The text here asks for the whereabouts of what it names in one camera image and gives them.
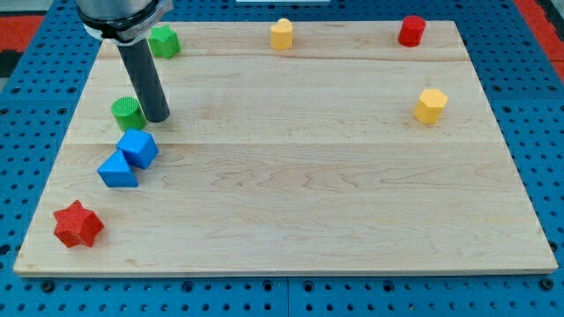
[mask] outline blue pegboard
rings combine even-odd
[[[170,21],[452,19],[557,260],[564,256],[564,87],[509,0],[175,0]],[[100,44],[55,0],[0,95],[0,315],[562,316],[564,276],[20,279],[12,272]]]

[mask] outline yellow hexagonal block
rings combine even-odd
[[[271,26],[271,47],[274,49],[292,47],[292,22],[287,18],[281,18],[277,24]]]
[[[422,123],[437,123],[449,97],[438,89],[424,89],[419,96],[413,115]]]

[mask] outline red star-shaped block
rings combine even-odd
[[[67,247],[79,244],[91,247],[96,234],[104,228],[94,211],[82,207],[78,200],[53,215],[56,219],[55,236]]]

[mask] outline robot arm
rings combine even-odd
[[[170,110],[146,37],[173,9],[172,0],[76,1],[86,31],[93,38],[110,39],[117,45],[146,119],[165,121]]]

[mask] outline blue block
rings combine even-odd
[[[128,129],[115,146],[123,151],[130,165],[147,168],[159,153],[157,144],[150,133]]]
[[[110,188],[133,188],[139,185],[130,166],[125,160],[123,152],[120,150],[115,151],[115,153],[98,168],[98,174],[104,180],[106,186]]]

